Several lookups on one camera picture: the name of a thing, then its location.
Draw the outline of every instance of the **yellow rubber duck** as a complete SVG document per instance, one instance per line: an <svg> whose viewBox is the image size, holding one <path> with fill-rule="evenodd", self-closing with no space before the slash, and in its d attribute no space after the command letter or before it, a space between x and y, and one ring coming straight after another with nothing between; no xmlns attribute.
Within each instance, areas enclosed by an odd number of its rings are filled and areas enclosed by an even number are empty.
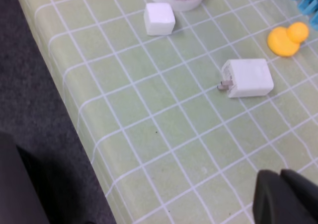
<svg viewBox="0 0 318 224"><path fill-rule="evenodd" d="M277 27L267 38L268 47L278 56L293 56L300 48L300 44L309 36L308 26L302 22L291 24L288 28Z"/></svg>

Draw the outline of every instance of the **metal prong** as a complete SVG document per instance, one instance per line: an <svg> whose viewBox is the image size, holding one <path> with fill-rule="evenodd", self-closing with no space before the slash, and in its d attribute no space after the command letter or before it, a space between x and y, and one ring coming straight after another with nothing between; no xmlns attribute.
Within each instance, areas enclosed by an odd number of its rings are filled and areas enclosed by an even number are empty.
<svg viewBox="0 0 318 224"><path fill-rule="evenodd" d="M221 81L222 86L233 86L233 81L228 80L228 81Z"/></svg>
<svg viewBox="0 0 318 224"><path fill-rule="evenodd" d="M218 90L229 90L229 86L218 85Z"/></svg>

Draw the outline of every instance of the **white power adapter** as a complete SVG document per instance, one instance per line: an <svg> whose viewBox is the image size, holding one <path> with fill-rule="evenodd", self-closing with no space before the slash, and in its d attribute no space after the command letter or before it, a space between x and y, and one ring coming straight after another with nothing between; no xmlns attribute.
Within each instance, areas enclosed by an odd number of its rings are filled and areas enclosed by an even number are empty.
<svg viewBox="0 0 318 224"><path fill-rule="evenodd" d="M227 90L228 97L265 96L274 82L265 59L227 60L222 67L223 81L219 90Z"/></svg>

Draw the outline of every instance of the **table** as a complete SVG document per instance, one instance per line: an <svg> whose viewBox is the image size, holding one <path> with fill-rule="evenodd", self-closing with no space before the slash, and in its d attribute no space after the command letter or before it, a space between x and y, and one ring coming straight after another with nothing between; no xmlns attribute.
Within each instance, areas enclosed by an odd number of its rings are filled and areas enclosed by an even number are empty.
<svg viewBox="0 0 318 224"><path fill-rule="evenodd" d="M318 182L318 33L293 58L266 45L308 22L291 0L204 0L145 33L151 0L19 0L119 224L252 223L257 171ZM265 58L265 97L219 92L227 59Z"/></svg>

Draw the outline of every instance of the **dark floor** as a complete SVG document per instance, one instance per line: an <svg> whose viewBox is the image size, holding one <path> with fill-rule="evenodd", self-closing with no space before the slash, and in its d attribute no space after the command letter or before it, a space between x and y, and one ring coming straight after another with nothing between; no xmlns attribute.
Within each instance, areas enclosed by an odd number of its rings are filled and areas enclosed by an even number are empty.
<svg viewBox="0 0 318 224"><path fill-rule="evenodd" d="M46 167L59 165L47 169L59 224L115 223L18 0L0 0L0 131Z"/></svg>

